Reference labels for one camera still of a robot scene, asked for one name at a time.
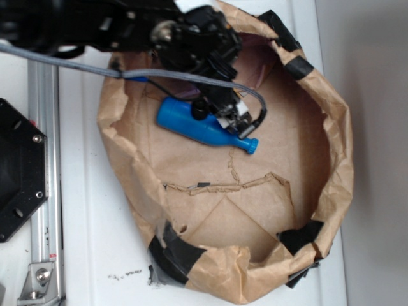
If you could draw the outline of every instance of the paper bag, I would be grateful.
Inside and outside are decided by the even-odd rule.
[[[352,197],[352,132],[347,105],[273,12],[255,18],[220,6],[244,46],[235,82],[268,106],[251,135],[255,154],[159,127],[165,94],[146,83],[107,78],[98,124],[156,280],[244,304],[293,285],[328,255]],[[112,60],[126,70],[161,68],[148,52]],[[194,90],[155,81],[178,96]]]

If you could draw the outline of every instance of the black tape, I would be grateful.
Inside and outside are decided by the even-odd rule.
[[[177,236],[171,224],[168,222],[164,229],[163,240],[167,248],[164,255],[181,271],[187,275],[197,260],[206,251],[200,249]]]
[[[316,239],[323,224],[323,222],[311,220],[299,230],[289,229],[279,233],[277,236],[289,252],[295,255],[302,247]]]
[[[166,248],[156,236],[149,245],[152,259],[150,281],[184,287],[189,280],[187,274],[206,250],[183,241],[169,222],[164,228],[163,240]]]
[[[298,282],[302,279],[302,277],[306,277],[307,273],[309,272],[309,269],[317,268],[319,267],[319,262],[322,260],[322,258],[319,258],[315,260],[313,264],[308,266],[307,268],[300,270],[299,272],[296,272],[292,275],[289,276],[289,281],[286,283],[286,286],[293,289]]]
[[[211,183],[198,183],[198,184],[197,184],[197,187],[198,187],[198,188],[208,187],[208,186],[211,186]]]
[[[167,257],[159,239],[155,236],[149,245],[149,254],[152,260],[150,281],[184,287],[189,280]]]
[[[270,26],[271,29],[276,32],[276,34],[278,34],[278,44],[284,47],[285,50],[292,52],[302,47],[287,29],[287,27],[283,24],[278,15],[276,15],[272,10],[262,14],[258,17],[258,19],[266,23],[268,26]]]
[[[296,80],[299,81],[311,73],[314,67],[302,56],[295,57],[288,62],[284,69]]]

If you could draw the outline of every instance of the cable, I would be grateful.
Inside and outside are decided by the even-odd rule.
[[[22,48],[10,46],[10,45],[5,45],[4,43],[0,43],[0,52],[13,54],[19,57],[30,59],[32,61],[43,62],[45,64],[80,70],[84,72],[94,73],[97,75],[103,75],[104,77],[125,78],[126,80],[134,80],[138,82],[140,82],[141,78],[147,81],[146,77],[176,78],[176,79],[185,80],[188,82],[195,82],[195,83],[202,83],[202,84],[208,84],[208,85],[219,86],[219,87],[240,89],[242,91],[247,92],[251,96],[254,96],[255,98],[257,98],[262,106],[262,110],[261,110],[261,113],[259,114],[258,119],[256,119],[244,132],[242,132],[239,135],[240,138],[254,131],[262,123],[263,119],[266,116],[266,112],[267,112],[266,103],[265,103],[263,96],[261,96],[256,91],[242,84],[236,84],[233,82],[216,80],[213,78],[207,78],[205,76],[200,76],[200,75],[192,75],[190,73],[160,70],[160,69],[138,69],[138,70],[129,70],[129,71],[117,71],[114,69],[97,68],[94,66],[80,64],[78,62],[71,62],[71,61],[67,61],[64,59],[58,59],[55,57],[38,54],[36,52],[32,52],[26,49],[22,49]]]
[[[163,91],[165,94],[167,94],[168,96],[172,97],[173,99],[177,99],[179,101],[184,101],[184,102],[194,102],[194,101],[199,101],[202,100],[203,97],[202,95],[199,95],[198,97],[195,98],[179,98],[177,96],[175,96],[174,94],[172,94],[167,88],[163,87],[162,85],[160,85],[159,83],[151,80],[151,79],[147,79],[147,82],[156,86],[158,89],[160,89],[161,91]]]

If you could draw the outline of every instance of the blue plastic bottle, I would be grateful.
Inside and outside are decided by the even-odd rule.
[[[170,131],[197,140],[207,145],[234,145],[253,154],[258,146],[258,139],[239,139],[221,127],[213,115],[197,121],[191,115],[191,105],[177,99],[166,98],[157,115],[157,123]]]

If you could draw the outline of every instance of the black mount plate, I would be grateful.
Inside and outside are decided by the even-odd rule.
[[[46,140],[0,99],[0,243],[7,242],[47,198]]]

